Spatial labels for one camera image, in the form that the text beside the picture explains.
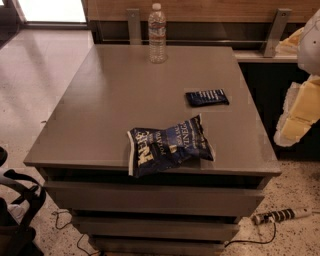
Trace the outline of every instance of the electrical cable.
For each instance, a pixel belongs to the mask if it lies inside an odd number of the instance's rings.
[[[63,212],[57,212],[57,211],[55,211],[55,212],[52,213],[52,215],[55,215],[55,216],[56,216],[55,227],[56,227],[56,229],[58,229],[58,230],[64,229],[66,226],[68,226],[69,224],[71,224],[71,221],[69,221],[68,223],[66,223],[66,224],[63,225],[62,227],[58,227],[59,216],[60,216],[61,214],[63,214],[63,213],[69,213],[69,211],[63,211]],[[82,240],[83,237],[84,237],[84,234],[79,238],[79,240],[78,240],[78,242],[77,242],[77,248],[78,248],[79,250],[85,252],[88,256],[93,256],[93,255],[95,255],[95,254],[97,254],[97,253],[101,253],[100,251],[97,251],[97,252],[94,252],[94,253],[91,253],[91,254],[90,254],[90,253],[87,252],[85,249],[81,248],[79,244],[80,244],[80,241]]]
[[[233,243],[254,243],[254,244],[269,244],[269,243],[271,243],[275,239],[276,233],[277,233],[276,223],[273,219],[271,221],[273,222],[274,231],[273,231],[273,236],[269,241],[261,242],[261,241],[252,241],[252,240],[234,240],[234,241],[230,241],[227,244],[225,244],[224,247],[227,248],[230,244],[233,244]]]

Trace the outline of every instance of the bottle cap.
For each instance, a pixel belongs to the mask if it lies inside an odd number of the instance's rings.
[[[161,10],[161,4],[159,4],[159,3],[153,4],[152,5],[152,9],[155,10],[155,11]]]

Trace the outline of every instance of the speckled floor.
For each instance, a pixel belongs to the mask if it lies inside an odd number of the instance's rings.
[[[43,182],[23,160],[92,44],[89,31],[23,30],[0,50],[0,146],[9,153],[4,168]],[[320,163],[280,161],[280,167],[282,175],[268,184],[257,212],[320,208]],[[16,194],[0,186],[0,197],[10,202]],[[76,229],[71,225],[55,228],[52,213],[57,210],[63,211],[47,198],[32,222],[37,230],[35,243],[45,255],[87,255],[77,248],[81,234]],[[62,214],[58,226],[70,218]],[[234,239],[266,241],[272,235],[272,224],[254,226],[249,218],[243,218]],[[319,237],[320,215],[313,214],[277,224],[276,238],[270,244],[231,244],[222,256],[320,255]],[[85,235],[80,247],[94,253],[87,240]]]

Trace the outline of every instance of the blue chip bag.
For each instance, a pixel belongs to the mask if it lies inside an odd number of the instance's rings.
[[[191,157],[214,161],[200,115],[166,130],[134,128],[128,131],[128,136],[131,143],[129,175],[134,177],[178,168]]]

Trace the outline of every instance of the tabletop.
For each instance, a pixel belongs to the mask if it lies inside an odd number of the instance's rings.
[[[152,64],[148,46],[93,46],[24,163],[126,171],[127,131],[166,129],[201,113],[215,161],[168,172],[280,173],[232,49],[167,48],[168,60]],[[208,89],[223,89],[230,105],[188,105],[186,92]]]

